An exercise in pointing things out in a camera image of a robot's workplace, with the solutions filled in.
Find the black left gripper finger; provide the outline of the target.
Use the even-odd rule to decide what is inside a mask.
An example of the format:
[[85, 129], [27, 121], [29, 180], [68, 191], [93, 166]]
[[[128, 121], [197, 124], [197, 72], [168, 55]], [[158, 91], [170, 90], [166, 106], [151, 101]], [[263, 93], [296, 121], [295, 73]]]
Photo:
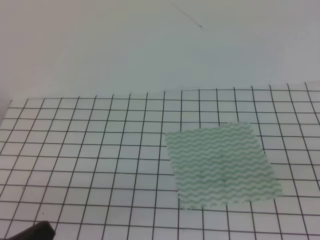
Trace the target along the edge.
[[53, 240], [55, 235], [56, 232], [48, 221], [40, 221], [9, 240]]

